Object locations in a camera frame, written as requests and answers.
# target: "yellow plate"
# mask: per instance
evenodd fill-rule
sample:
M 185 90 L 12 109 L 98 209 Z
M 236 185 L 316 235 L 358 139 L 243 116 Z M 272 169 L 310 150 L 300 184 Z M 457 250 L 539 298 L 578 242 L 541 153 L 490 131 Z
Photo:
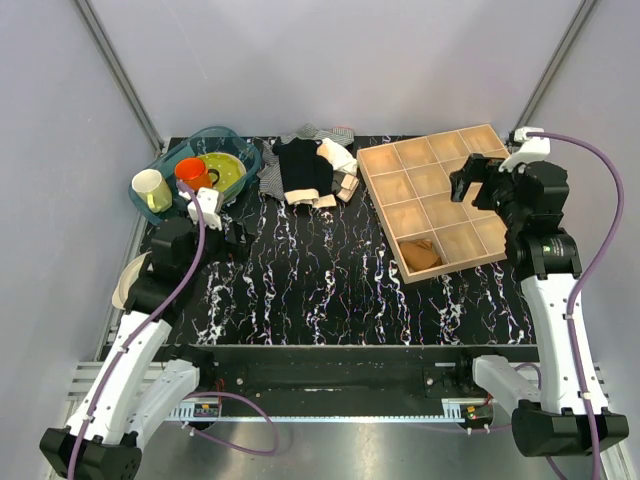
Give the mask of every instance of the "yellow plate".
M 207 168 L 215 168 L 220 172 L 220 181 L 213 186 L 219 192 L 224 192 L 247 173 L 242 162 L 228 153 L 207 153 L 198 158 L 202 159 Z

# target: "black marble table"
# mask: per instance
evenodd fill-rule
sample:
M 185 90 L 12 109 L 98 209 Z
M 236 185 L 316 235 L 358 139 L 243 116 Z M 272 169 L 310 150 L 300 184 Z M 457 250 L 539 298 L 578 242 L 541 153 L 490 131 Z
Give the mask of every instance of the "black marble table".
M 356 137 L 352 151 L 402 138 Z M 256 235 L 251 259 L 204 268 L 169 343 L 535 343 L 506 262 L 405 285 L 362 179 L 349 204 L 324 210 L 261 196 L 254 183 L 223 218 Z

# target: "table surface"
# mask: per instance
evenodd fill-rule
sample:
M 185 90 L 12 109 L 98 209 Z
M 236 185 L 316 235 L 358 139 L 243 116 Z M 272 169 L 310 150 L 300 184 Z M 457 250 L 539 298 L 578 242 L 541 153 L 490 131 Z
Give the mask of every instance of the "table surface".
M 496 424 L 508 421 L 505 414 Z M 523 457 L 510 431 L 467 437 L 430 432 L 420 424 L 294 423 L 277 428 L 280 454 L 269 458 L 191 438 L 179 426 L 165 423 L 145 448 L 136 480 L 558 479 L 544 458 Z M 273 433 L 258 423 L 219 423 L 208 433 L 255 449 L 268 450 L 273 442 Z M 590 457 L 555 461 L 566 478 L 591 478 Z
M 403 138 L 356 137 L 351 149 Z M 200 272 L 169 343 L 535 343 L 506 261 L 405 285 L 360 179 L 348 204 L 322 210 L 262 196 L 257 182 L 247 188 L 222 214 L 256 235 L 250 260 Z M 141 251 L 153 231 L 149 225 Z

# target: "brown cloth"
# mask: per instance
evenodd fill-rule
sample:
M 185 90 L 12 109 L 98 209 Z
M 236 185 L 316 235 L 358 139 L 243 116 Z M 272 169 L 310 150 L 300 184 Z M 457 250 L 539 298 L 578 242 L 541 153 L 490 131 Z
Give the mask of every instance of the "brown cloth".
M 433 248 L 431 240 L 402 242 L 399 246 L 404 261 L 416 272 L 442 265 L 442 259 Z

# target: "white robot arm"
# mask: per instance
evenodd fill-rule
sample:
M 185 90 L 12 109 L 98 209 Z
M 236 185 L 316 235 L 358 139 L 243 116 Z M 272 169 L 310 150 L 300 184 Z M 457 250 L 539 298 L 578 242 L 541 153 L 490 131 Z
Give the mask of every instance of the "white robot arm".
M 255 238 L 235 222 L 226 233 L 222 231 L 217 214 L 221 197 L 216 194 L 205 191 L 198 195 L 209 228 L 201 237 L 203 254 L 195 256 L 200 258 L 196 265 L 216 260 L 244 262 Z M 215 389 L 213 354 L 184 345 L 172 355 L 160 377 L 137 396 L 149 364 L 191 296 L 192 282 L 184 283 L 183 279 L 196 261 L 196 231 L 192 221 L 184 217 L 165 220 L 158 226 L 151 252 L 144 259 L 138 279 L 129 288 L 124 304 L 126 313 L 116 340 L 92 388 L 64 428 L 49 428 L 42 437 L 40 450 L 58 475 L 67 477 L 72 447 L 80 442 L 76 478 L 134 478 L 142 450 L 181 400 L 198 388 Z M 162 319 L 149 322 L 151 312 L 160 306 L 164 308 Z M 146 326 L 135 339 L 129 340 L 143 325 Z M 102 383 L 101 393 L 96 395 Z M 95 409 L 89 412 L 94 401 L 97 401 Z M 210 410 L 205 416 L 217 413 L 217 408 Z
M 567 302 L 582 267 L 575 241 L 560 228 L 569 194 L 567 172 L 544 161 L 549 139 L 531 137 L 536 132 L 542 129 L 513 132 L 511 138 L 521 148 L 506 160 L 471 154 L 463 168 L 450 175 L 452 201 L 462 201 L 469 185 L 480 182 L 473 205 L 495 211 L 507 227 L 505 250 L 531 309 L 542 388 L 531 387 L 498 356 L 474 359 L 472 373 L 474 382 L 511 414 L 523 455 L 586 455 L 591 439 L 585 399 L 595 414 L 601 449 L 626 438 L 629 427 L 626 417 L 609 412 L 596 378 L 580 295 L 571 316 L 575 342 L 571 338 Z M 579 383 L 572 344 L 580 352 L 586 389 Z

